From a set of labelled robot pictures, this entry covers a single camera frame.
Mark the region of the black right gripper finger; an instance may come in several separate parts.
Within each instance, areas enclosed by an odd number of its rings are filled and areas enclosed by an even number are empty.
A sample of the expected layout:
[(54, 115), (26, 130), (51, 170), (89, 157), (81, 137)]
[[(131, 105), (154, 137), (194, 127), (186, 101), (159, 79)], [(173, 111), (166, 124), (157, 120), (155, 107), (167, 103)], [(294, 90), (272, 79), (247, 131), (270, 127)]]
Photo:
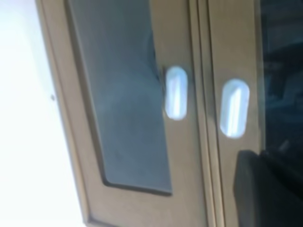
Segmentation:
[(233, 185), (241, 227), (303, 225), (303, 153), (238, 153)]

